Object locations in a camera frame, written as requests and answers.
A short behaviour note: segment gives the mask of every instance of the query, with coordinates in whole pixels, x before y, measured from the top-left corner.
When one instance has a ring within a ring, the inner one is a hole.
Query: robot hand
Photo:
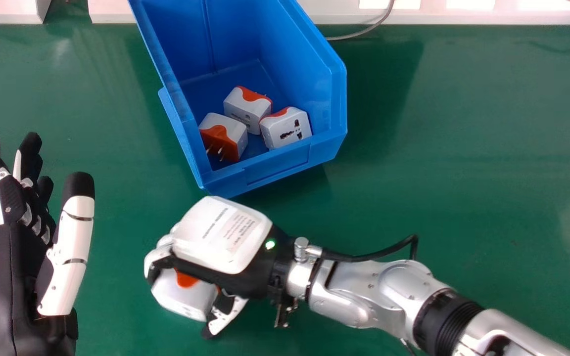
[[[409,245],[408,260],[374,261]],[[416,261],[417,246],[411,235],[367,255],[331,252],[287,236],[256,210],[213,196],[194,205],[147,256],[144,275],[154,282],[174,268],[230,295],[270,298],[278,307],[275,327],[289,327],[289,314],[303,300],[346,326],[382,329],[412,354],[416,347],[432,356],[570,356],[437,281]]]
[[[89,254],[94,181],[67,178],[55,225],[53,184],[39,177],[41,144],[28,133],[12,174],[0,158],[0,356],[72,356],[78,339],[72,307]]]

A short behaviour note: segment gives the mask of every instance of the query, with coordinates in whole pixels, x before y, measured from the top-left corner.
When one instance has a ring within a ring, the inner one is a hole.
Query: metal knob
[[[305,237],[297,237],[294,240],[294,259],[296,262],[307,261],[307,247],[309,246],[309,240]]]

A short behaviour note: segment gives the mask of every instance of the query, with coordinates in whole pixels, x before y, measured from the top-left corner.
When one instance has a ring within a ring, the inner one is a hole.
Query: green indicator light
[[[272,248],[274,248],[274,246],[276,246],[276,242],[274,242],[274,240],[265,241],[265,249],[266,250],[271,250]]]

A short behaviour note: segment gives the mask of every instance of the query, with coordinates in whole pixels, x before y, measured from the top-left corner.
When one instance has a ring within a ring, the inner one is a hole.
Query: black cable
[[[323,254],[321,254],[321,259],[327,259],[331,261],[337,262],[364,262],[364,261],[371,261],[381,259],[391,253],[398,252],[405,248],[406,246],[410,245],[410,259],[416,260],[417,259],[417,247],[419,244],[419,237],[415,234],[412,234],[402,241],[394,244],[393,246],[384,248],[383,250],[379,250],[378,252],[367,253],[366,255],[359,255],[359,256],[352,256],[346,255],[344,253],[333,252],[331,250],[327,250],[323,248]]]

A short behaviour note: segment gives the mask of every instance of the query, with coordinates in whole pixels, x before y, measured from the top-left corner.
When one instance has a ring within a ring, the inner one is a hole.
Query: blue plastic bin
[[[129,0],[164,87],[159,95],[197,185],[233,197],[335,157],[346,136],[346,68],[295,0]],[[235,86],[273,111],[307,111],[314,135],[236,164],[206,155],[197,126]]]

